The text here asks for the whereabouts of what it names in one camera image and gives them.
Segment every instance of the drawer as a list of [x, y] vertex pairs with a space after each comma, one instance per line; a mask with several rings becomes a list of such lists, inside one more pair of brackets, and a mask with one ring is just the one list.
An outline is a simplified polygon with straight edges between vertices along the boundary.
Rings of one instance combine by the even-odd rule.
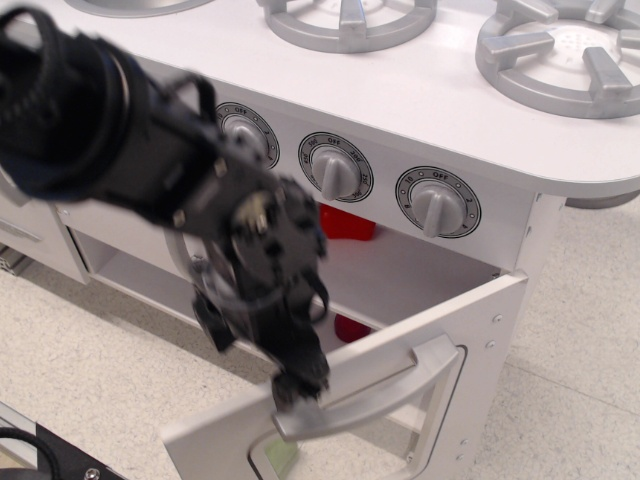
[[82, 259], [55, 208], [24, 197], [2, 172], [0, 177], [0, 243], [86, 283]]
[[94, 200], [59, 204], [58, 212], [62, 223], [73, 231], [180, 275], [166, 248], [164, 230], [137, 214]]

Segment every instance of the cabinet door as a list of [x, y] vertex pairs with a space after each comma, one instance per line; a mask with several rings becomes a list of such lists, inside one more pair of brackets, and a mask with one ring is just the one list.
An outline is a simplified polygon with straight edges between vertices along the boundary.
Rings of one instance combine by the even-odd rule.
[[167, 426], [165, 446], [183, 480], [447, 478], [473, 456], [525, 285], [505, 275], [331, 352], [319, 405], [276, 412], [255, 386]]
[[53, 206], [22, 194], [0, 170], [0, 243], [69, 277], [88, 275]]

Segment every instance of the white countertop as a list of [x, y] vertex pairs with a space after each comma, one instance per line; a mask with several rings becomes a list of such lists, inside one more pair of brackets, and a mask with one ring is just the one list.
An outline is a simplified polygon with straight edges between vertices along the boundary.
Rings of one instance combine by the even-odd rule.
[[[418, 38], [358, 55], [286, 43], [255, 0], [140, 19], [93, 16], [62, 0], [28, 3], [67, 31], [97, 33], [152, 60], [461, 153], [456, 167], [513, 185], [585, 198], [640, 189], [640, 115], [555, 116], [513, 102], [482, 78], [475, 38], [495, 11], [490, 0], [441, 0]], [[635, 0], [627, 7], [640, 11]]]

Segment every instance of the black cable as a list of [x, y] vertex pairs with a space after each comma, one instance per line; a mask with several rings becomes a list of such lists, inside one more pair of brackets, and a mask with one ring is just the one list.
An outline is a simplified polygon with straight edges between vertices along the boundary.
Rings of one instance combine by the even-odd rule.
[[38, 451], [42, 453], [44, 458], [47, 460], [47, 463], [49, 464], [49, 468], [51, 469], [51, 480], [62, 480], [62, 477], [60, 476], [60, 464], [58, 463], [56, 454], [53, 453], [51, 447], [49, 447], [49, 445], [47, 445], [40, 438], [31, 433], [25, 432], [24, 430], [4, 427], [0, 428], [0, 438], [20, 440], [36, 447]]
[[329, 291], [325, 287], [324, 283], [320, 279], [320, 276], [315, 270], [307, 268], [302, 271], [302, 278], [305, 279], [307, 284], [318, 294], [322, 301], [322, 312], [310, 319], [311, 324], [320, 323], [327, 316], [329, 312]]
[[58, 30], [51, 17], [33, 8], [15, 8], [0, 17], [0, 35], [6, 39], [5, 29], [8, 25], [20, 15], [25, 14], [31, 16], [34, 20], [41, 38], [40, 72], [28, 93], [11, 105], [11, 108], [5, 108], [0, 111], [0, 123], [9, 123], [38, 108], [46, 107], [48, 98], [51, 96], [50, 91], [57, 88], [56, 78], [58, 72], [56, 67], [62, 59], [62, 46]]

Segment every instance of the red object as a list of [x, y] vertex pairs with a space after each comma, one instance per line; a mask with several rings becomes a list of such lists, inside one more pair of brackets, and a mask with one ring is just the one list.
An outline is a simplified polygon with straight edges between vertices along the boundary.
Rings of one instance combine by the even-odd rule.
[[320, 204], [320, 225], [327, 238], [371, 240], [375, 222], [343, 212], [329, 205]]
[[351, 320], [344, 315], [336, 315], [334, 328], [336, 336], [346, 343], [355, 342], [371, 333], [371, 327]]

